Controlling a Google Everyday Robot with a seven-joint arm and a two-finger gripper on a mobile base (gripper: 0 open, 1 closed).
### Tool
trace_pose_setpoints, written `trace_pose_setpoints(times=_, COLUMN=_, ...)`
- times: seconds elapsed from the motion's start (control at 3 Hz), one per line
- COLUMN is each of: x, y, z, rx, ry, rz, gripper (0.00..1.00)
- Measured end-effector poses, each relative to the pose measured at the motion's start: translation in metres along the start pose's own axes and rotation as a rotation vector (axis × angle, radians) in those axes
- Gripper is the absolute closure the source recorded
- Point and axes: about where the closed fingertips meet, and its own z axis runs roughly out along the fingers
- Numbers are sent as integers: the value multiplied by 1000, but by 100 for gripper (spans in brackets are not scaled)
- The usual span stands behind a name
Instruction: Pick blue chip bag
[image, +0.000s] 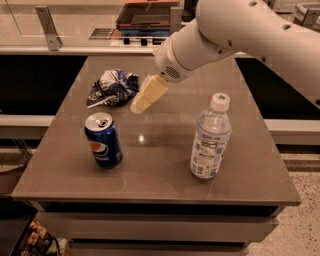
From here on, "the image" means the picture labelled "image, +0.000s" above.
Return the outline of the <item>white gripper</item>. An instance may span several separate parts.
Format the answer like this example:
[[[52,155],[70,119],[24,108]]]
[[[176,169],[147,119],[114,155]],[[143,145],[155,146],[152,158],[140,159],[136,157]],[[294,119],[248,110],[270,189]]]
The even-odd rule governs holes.
[[[143,113],[162,97],[168,91],[168,82],[179,83],[191,75],[176,59],[171,37],[163,41],[153,55],[159,75],[148,75],[144,79],[130,106],[130,110],[135,114]]]

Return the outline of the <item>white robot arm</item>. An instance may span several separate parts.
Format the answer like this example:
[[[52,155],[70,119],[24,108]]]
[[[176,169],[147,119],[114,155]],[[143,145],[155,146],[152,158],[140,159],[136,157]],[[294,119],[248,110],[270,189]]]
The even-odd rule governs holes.
[[[263,0],[199,0],[196,17],[155,50],[156,73],[142,87],[160,98],[167,83],[237,52],[256,58],[319,105],[320,33],[281,18]]]

